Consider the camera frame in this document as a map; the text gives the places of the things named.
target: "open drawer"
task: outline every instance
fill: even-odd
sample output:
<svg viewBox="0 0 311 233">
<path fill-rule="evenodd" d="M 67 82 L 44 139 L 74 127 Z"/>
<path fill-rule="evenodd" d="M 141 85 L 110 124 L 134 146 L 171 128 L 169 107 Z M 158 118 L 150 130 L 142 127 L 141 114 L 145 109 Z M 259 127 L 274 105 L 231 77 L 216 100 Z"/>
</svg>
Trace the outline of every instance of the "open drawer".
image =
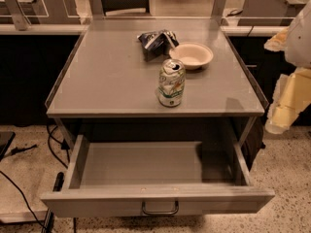
<svg viewBox="0 0 311 233">
<path fill-rule="evenodd" d="M 256 213 L 274 191 L 252 186 L 225 118 L 205 126 L 204 141 L 94 143 L 79 135 L 62 190 L 42 200 L 69 217 Z"/>
</svg>

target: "speckled floor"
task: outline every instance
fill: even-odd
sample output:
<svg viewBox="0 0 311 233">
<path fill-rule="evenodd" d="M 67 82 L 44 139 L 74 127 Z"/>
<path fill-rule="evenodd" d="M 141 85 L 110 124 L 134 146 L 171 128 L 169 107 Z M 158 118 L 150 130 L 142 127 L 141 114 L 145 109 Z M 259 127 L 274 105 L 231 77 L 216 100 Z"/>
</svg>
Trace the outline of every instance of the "speckled floor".
<svg viewBox="0 0 311 233">
<path fill-rule="evenodd" d="M 52 189 L 55 175 L 64 170 L 48 151 L 46 128 L 0 126 L 1 130 L 17 133 L 10 149 L 39 146 L 5 158 L 0 170 L 20 186 L 33 209 L 44 210 L 39 196 Z M 55 136 L 61 139 L 59 132 Z M 283 135 L 265 132 L 264 143 L 266 149 L 259 152 L 251 176 L 254 186 L 273 188 L 276 196 L 257 214 L 78 218 L 76 232 L 311 232 L 311 127 L 294 126 Z M 59 145 L 52 146 L 66 161 Z M 5 210 L 26 212 L 16 189 L 3 177 L 0 184 L 0 214 Z M 2 224 L 0 232 L 41 232 L 41 227 L 37 223 Z M 73 219 L 56 218 L 52 232 L 74 232 Z"/>
</svg>

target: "white bowl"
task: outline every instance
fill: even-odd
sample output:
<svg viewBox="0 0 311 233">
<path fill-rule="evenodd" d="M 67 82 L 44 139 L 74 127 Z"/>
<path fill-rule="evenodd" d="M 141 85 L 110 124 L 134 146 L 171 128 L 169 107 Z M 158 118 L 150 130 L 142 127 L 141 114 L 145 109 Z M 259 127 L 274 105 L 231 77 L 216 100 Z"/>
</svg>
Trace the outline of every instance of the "white bowl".
<svg viewBox="0 0 311 233">
<path fill-rule="evenodd" d="M 173 59 L 183 62 L 188 70 L 195 70 L 208 64 L 213 59 L 213 52 L 206 46 L 199 43 L 181 43 L 175 49 L 169 51 Z"/>
</svg>

